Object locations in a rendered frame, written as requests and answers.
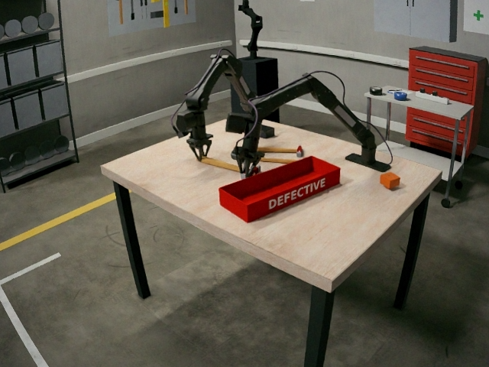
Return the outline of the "orange cube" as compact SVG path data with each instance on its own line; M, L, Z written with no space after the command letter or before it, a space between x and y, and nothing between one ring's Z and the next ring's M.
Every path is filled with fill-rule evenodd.
M383 184L387 189L396 187L400 185L400 177L392 172L382 174L380 178L380 183Z

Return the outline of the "hammer with dark red head and wooden handle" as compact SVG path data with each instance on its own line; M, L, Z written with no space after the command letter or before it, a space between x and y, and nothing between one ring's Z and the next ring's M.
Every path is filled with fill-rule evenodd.
M292 148L266 148L266 147L258 147L257 151L259 152L293 152ZM296 152L296 157L301 158L303 153L302 146L299 145Z

